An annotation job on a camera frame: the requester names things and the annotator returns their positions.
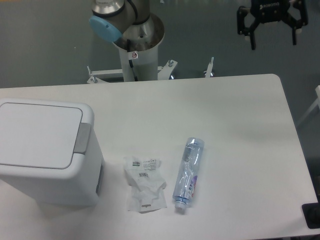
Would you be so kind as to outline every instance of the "white table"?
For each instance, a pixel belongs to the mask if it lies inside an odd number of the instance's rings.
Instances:
[[[272,74],[0,89],[0,97],[89,104],[106,168],[95,207],[36,203],[0,182],[2,240],[248,240],[320,234],[317,201],[280,79]],[[172,193],[188,137],[205,141],[194,206]],[[159,157],[168,207],[126,209],[124,156]]]

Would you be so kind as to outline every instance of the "black object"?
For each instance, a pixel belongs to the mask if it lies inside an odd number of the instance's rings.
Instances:
[[[302,210],[308,228],[320,229],[320,204],[318,202],[303,204]]]
[[[288,13],[290,5],[300,12],[301,19],[296,20]],[[245,26],[245,17],[251,13],[255,20],[250,27]],[[255,30],[259,24],[282,21],[292,28],[292,42],[297,45],[296,30],[308,24],[305,0],[251,0],[251,8],[240,6],[236,12],[239,35],[250,37],[251,49],[256,49]]]

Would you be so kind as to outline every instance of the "bottle label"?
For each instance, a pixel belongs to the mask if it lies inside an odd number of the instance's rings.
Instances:
[[[194,176],[189,184],[188,195],[191,199],[194,197],[194,194],[195,194],[197,178],[198,178],[198,176]]]

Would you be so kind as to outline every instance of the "bottle cap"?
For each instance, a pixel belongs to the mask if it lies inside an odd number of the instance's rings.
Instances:
[[[185,210],[186,209],[186,204],[182,201],[176,201],[175,202],[175,208],[179,210]]]

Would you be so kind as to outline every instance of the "crumpled plastic bag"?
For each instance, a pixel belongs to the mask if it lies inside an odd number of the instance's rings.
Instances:
[[[166,181],[161,177],[160,165],[156,158],[124,158],[124,170],[131,186],[128,211],[145,213],[167,207],[163,191]]]

